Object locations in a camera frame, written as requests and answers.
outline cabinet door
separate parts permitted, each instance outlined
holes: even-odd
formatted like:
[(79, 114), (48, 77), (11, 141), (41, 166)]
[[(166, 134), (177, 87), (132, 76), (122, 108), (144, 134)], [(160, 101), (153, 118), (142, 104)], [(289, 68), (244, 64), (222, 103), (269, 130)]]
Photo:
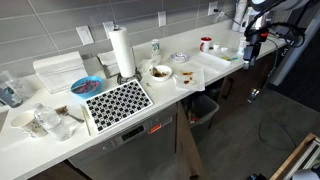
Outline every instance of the cabinet door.
[(190, 179), (208, 179), (196, 143), (189, 128), (187, 117), (180, 102), (178, 102), (177, 116), (176, 150), (183, 158), (183, 161), (187, 164), (187, 172), (184, 173), (188, 173), (190, 175)]
[(240, 69), (225, 78), (218, 98), (220, 109), (214, 116), (214, 123), (248, 104), (252, 89), (260, 89), (264, 85), (272, 69), (273, 59), (272, 54), (267, 55), (249, 70)]

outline cable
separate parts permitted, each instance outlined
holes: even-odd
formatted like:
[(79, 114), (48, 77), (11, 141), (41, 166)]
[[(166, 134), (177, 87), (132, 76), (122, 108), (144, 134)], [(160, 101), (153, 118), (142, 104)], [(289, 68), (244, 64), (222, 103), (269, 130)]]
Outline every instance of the cable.
[(231, 17), (229, 14), (226, 14), (225, 12), (223, 12), (223, 11), (221, 11), (221, 10), (219, 10), (219, 9), (214, 9), (213, 10), (213, 12), (220, 12), (220, 13), (223, 13), (224, 15), (226, 15), (228, 18), (230, 18), (233, 22), (235, 22), (236, 24), (238, 24), (238, 25), (240, 25), (241, 26), (241, 24), (240, 23), (238, 23), (237, 21), (235, 21), (234, 19), (233, 19), (233, 17)]
[[(276, 69), (277, 62), (278, 62), (278, 56), (279, 56), (279, 46), (277, 45), (277, 43), (275, 43), (273, 40), (271, 40), (271, 39), (269, 39), (269, 38), (268, 38), (267, 40), (270, 41), (270, 42), (272, 42), (272, 43), (276, 46), (276, 54), (275, 54), (275, 58), (274, 58), (274, 62), (273, 62), (273, 67), (272, 67), (272, 69), (270, 70), (270, 73), (269, 73), (269, 75), (268, 75), (268, 78), (267, 78), (266, 82), (264, 83), (263, 87), (265, 87), (265, 86), (267, 85), (267, 83), (268, 83), (268, 81), (269, 81), (272, 73), (273, 73), (274, 70)], [(275, 146), (273, 146), (273, 145), (271, 145), (271, 144), (268, 144), (268, 143), (262, 138), (262, 136), (261, 136), (261, 129), (262, 129), (261, 127), (262, 127), (262, 124), (263, 124), (264, 122), (268, 122), (268, 121), (277, 123), (277, 124), (281, 127), (281, 129), (285, 132), (285, 134), (289, 137), (291, 143), (293, 144), (293, 149), (297, 147), (297, 144), (294, 142), (294, 140), (293, 140), (293, 138), (291, 137), (291, 135), (289, 134), (287, 128), (291, 128), (291, 129), (299, 132), (301, 135), (304, 135), (304, 134), (303, 134), (301, 131), (299, 131), (298, 129), (292, 127), (292, 126), (289, 126), (289, 125), (287, 125), (287, 124), (285, 124), (285, 123), (282, 123), (282, 122), (280, 122), (280, 121), (278, 121), (278, 120), (271, 120), (271, 119), (262, 120), (262, 121), (260, 122), (260, 124), (259, 124), (258, 137), (259, 137), (260, 142), (262, 142), (263, 144), (265, 144), (265, 145), (267, 145), (267, 146), (269, 146), (269, 147), (271, 147), (271, 148), (273, 148), (273, 149), (276, 149), (276, 150), (280, 150), (280, 151), (289, 151), (289, 150), (291, 150), (291, 149), (287, 149), (287, 148), (286, 148), (286, 149), (281, 149), (281, 148), (275, 147)]]
[[(286, 35), (282, 35), (280, 36), (280, 38), (283, 38), (287, 44), (287, 46), (289, 47), (293, 47), (293, 48), (297, 48), (297, 47), (301, 47), (304, 42), (305, 42), (305, 34), (304, 32), (299, 29), (297, 26), (293, 25), (293, 24), (289, 24), (289, 23), (282, 23), (282, 22), (278, 22), (278, 23), (272, 23), (270, 25), (267, 26), (267, 28), (271, 28), (273, 26), (283, 26), (283, 27), (287, 27), (289, 29), (288, 33)], [(302, 42), (299, 45), (293, 45), (294, 41), (289, 42), (288, 41), (288, 34), (289, 32), (291, 32), (294, 35), (297, 35), (297, 37), (302, 37)]]

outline plate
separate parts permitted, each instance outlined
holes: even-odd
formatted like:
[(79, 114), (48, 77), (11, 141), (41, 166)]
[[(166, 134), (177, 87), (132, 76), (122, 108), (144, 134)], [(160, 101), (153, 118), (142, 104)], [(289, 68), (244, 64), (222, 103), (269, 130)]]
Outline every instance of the plate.
[(189, 60), (189, 55), (186, 53), (173, 53), (170, 58), (173, 62), (184, 63)]

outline cup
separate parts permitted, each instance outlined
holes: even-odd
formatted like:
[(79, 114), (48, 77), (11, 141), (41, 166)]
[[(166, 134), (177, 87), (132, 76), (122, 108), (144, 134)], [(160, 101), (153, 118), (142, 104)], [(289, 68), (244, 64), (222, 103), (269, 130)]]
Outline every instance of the cup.
[(249, 42), (246, 41), (245, 37), (240, 38), (240, 44), (238, 47), (238, 54), (244, 54), (244, 48), (246, 48), (246, 46), (248, 45)]
[(217, 50), (219, 50), (219, 48), (220, 48), (220, 42), (219, 41), (218, 42), (214, 42), (213, 43), (213, 50), (217, 51)]
[(200, 51), (208, 52), (210, 48), (211, 38), (203, 37), (201, 38)]
[(16, 128), (29, 135), (31, 138), (40, 138), (48, 132), (35, 120), (34, 111), (26, 111), (18, 115), (11, 122), (11, 127)]

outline bottle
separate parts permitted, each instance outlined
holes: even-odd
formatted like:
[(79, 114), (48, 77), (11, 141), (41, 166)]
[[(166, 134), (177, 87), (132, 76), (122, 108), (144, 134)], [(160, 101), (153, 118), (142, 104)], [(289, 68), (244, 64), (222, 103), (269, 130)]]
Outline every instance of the bottle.
[(10, 107), (15, 108), (22, 104), (23, 99), (12, 88), (5, 83), (0, 82), (0, 99), (8, 104)]
[(161, 52), (160, 52), (160, 44), (158, 39), (153, 39), (151, 41), (151, 59), (153, 61), (153, 65), (156, 66), (161, 61)]
[(8, 71), (3, 71), (0, 73), (0, 81), (7, 84), (11, 89), (15, 90), (22, 99), (27, 100), (33, 96), (34, 90), (31, 86), (21, 81), (18, 78), (13, 77)]
[(71, 137), (69, 128), (54, 109), (38, 103), (34, 105), (34, 110), (35, 119), (55, 139), (64, 141)]

